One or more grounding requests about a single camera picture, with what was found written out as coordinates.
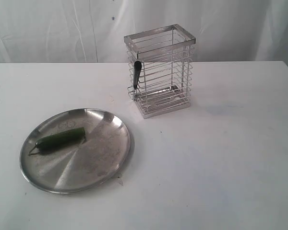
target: white table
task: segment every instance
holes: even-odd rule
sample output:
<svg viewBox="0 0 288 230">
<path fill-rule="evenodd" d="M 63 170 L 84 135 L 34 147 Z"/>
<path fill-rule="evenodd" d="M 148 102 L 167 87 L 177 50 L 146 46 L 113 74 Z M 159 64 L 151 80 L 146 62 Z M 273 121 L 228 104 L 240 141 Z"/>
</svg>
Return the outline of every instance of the white table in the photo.
<svg viewBox="0 0 288 230">
<path fill-rule="evenodd" d="M 0 229 L 288 230 L 288 67 L 193 67 L 191 107 L 144 120 L 126 63 L 0 64 Z M 83 107 L 115 113 L 132 132 L 123 186 L 38 190 L 20 171 L 23 141 Z"/>
</svg>

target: metal wire basket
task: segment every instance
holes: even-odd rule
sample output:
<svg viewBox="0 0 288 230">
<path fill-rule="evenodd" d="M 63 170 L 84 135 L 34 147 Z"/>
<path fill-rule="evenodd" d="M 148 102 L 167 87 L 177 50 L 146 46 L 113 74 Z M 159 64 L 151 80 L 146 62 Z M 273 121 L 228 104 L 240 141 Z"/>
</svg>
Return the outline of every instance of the metal wire basket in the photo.
<svg viewBox="0 0 288 230">
<path fill-rule="evenodd" d="M 124 37 L 128 48 L 131 87 L 144 118 L 190 106 L 191 58 L 195 37 L 178 24 Z M 135 78 L 135 62 L 142 69 Z"/>
</svg>

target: round metal plate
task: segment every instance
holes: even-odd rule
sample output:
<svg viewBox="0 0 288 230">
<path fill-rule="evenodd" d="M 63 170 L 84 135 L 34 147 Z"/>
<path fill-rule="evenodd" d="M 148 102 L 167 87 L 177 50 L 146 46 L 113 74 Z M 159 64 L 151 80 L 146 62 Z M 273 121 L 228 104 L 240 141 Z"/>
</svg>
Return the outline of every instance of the round metal plate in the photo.
<svg viewBox="0 0 288 230">
<path fill-rule="evenodd" d="M 85 128 L 86 140 L 47 155 L 28 155 L 38 139 L 78 127 Z M 109 179 L 129 149 L 128 129 L 117 116 L 98 109 L 76 109 L 55 115 L 32 131 L 21 149 L 20 166 L 35 187 L 68 194 Z"/>
</svg>

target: black handle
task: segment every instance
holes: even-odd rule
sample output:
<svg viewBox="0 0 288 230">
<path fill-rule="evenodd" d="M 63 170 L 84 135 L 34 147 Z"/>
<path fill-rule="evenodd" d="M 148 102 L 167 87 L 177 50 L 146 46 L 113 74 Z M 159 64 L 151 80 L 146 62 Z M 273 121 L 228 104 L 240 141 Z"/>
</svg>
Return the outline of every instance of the black handle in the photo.
<svg viewBox="0 0 288 230">
<path fill-rule="evenodd" d="M 133 65 L 133 88 L 136 90 L 138 88 L 138 81 L 142 70 L 142 63 L 140 61 L 136 61 Z"/>
</svg>

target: white backdrop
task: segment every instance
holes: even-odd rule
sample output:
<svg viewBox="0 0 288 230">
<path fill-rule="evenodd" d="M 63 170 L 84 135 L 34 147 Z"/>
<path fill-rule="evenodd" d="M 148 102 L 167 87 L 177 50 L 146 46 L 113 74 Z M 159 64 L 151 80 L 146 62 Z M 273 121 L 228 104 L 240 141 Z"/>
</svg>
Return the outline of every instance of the white backdrop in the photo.
<svg viewBox="0 0 288 230">
<path fill-rule="evenodd" d="M 195 61 L 288 64 L 288 0 L 0 0 L 0 62 L 125 62 L 125 35 L 175 23 Z"/>
</svg>

